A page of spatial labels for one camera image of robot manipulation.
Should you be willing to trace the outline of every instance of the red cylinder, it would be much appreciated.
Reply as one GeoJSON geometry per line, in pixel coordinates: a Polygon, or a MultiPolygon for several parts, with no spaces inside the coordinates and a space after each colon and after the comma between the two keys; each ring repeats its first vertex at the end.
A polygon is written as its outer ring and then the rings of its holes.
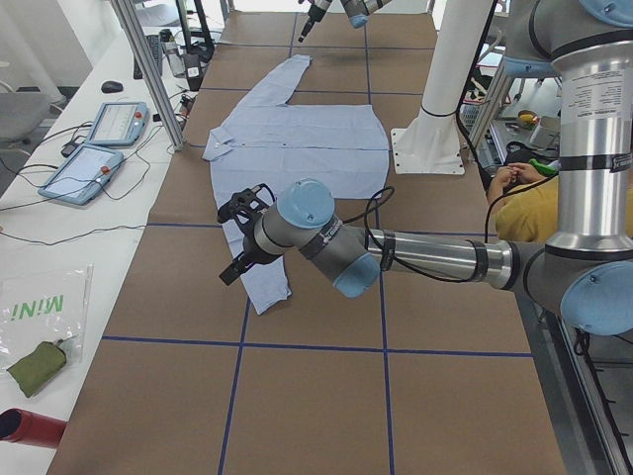
{"type": "Polygon", "coordinates": [[[24,409],[0,414],[0,440],[38,447],[57,448],[66,422],[24,409]]]}

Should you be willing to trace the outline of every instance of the label on robot arm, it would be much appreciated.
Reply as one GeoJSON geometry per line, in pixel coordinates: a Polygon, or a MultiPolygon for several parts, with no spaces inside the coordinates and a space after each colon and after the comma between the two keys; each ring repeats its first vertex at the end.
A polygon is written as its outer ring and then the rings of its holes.
{"type": "Polygon", "coordinates": [[[596,72],[563,83],[561,124],[633,116],[633,69],[596,72]]]}

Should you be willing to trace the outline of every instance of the white table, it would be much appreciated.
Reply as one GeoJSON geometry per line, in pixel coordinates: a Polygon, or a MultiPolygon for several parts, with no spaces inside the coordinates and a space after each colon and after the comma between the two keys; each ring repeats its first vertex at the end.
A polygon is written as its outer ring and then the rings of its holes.
{"type": "MultiPolygon", "coordinates": [[[[102,102],[144,101],[150,114],[154,114],[156,108],[145,83],[142,80],[133,80],[132,70],[132,51],[121,32],[49,133],[54,134],[93,120],[102,102]],[[101,84],[106,80],[118,80],[125,88],[120,93],[103,94],[101,84]]],[[[180,90],[178,86],[187,87],[186,81],[175,79],[171,75],[166,59],[162,78],[170,96],[180,90]]],[[[179,96],[174,97],[172,104],[177,104],[178,100],[179,96]]],[[[124,155],[128,156],[147,138],[155,125],[158,123],[149,122],[136,144],[122,150],[124,155]]],[[[43,143],[27,164],[60,165],[64,158],[59,151],[70,137],[71,133],[43,143]]],[[[121,201],[113,201],[102,193],[82,209],[47,202],[17,210],[0,211],[0,226],[9,235],[55,241],[98,228],[144,225],[167,171],[172,150],[167,133],[161,129],[141,152],[151,163],[151,168],[143,182],[121,201]]],[[[113,196],[121,196],[134,186],[145,169],[146,164],[133,156],[113,177],[107,188],[108,192],[113,196]]],[[[32,168],[27,171],[32,170],[49,169],[32,168]]],[[[46,171],[26,176],[41,184],[49,175],[49,171],[46,171]]],[[[41,199],[36,188],[18,177],[0,199],[0,209],[41,199]]],[[[17,407],[65,421],[69,418],[141,236],[142,229],[111,231],[54,246],[25,243],[0,236],[0,281],[94,264],[82,361],[64,368],[44,390],[31,399],[22,394],[15,381],[0,382],[0,412],[17,407]]],[[[45,474],[53,455],[54,451],[50,449],[1,442],[0,471],[12,475],[45,474]]]]}

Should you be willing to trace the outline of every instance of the person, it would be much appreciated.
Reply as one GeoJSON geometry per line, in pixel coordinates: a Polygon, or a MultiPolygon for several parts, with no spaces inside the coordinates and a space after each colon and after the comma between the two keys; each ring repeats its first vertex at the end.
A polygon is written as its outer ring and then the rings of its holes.
{"type": "MultiPolygon", "coordinates": [[[[626,233],[633,236],[633,172],[629,173],[627,194],[626,233]]],[[[513,183],[519,190],[544,180],[536,168],[528,163],[511,163],[501,167],[488,189],[489,205],[503,195],[513,183]]],[[[491,210],[497,236],[503,240],[545,242],[558,228],[558,177],[531,190],[501,198],[491,210]]]]}

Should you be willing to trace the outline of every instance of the blue joint cap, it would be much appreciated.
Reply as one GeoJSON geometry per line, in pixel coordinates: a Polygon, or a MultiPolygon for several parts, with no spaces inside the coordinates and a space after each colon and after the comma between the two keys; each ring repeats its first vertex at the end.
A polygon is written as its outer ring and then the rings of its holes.
{"type": "Polygon", "coordinates": [[[581,5],[597,20],[618,28],[633,28],[631,0],[580,0],[581,5]]]}
{"type": "Polygon", "coordinates": [[[369,289],[379,275],[380,265],[371,254],[365,253],[349,264],[333,285],[345,297],[353,299],[369,289]]]}
{"type": "Polygon", "coordinates": [[[633,262],[609,262],[581,275],[567,289],[561,315],[573,327],[595,334],[633,329],[633,262]]]}
{"type": "Polygon", "coordinates": [[[535,61],[526,59],[516,59],[514,57],[505,58],[505,74],[510,77],[557,77],[558,72],[554,70],[552,64],[547,61],[535,61]]]}
{"type": "Polygon", "coordinates": [[[334,199],[325,185],[312,178],[296,181],[277,199],[277,211],[303,230],[324,226],[334,214],[334,199]]]}
{"type": "Polygon", "coordinates": [[[364,27],[368,21],[369,17],[367,15],[354,15],[353,17],[349,17],[349,23],[351,23],[354,28],[364,27]]]}

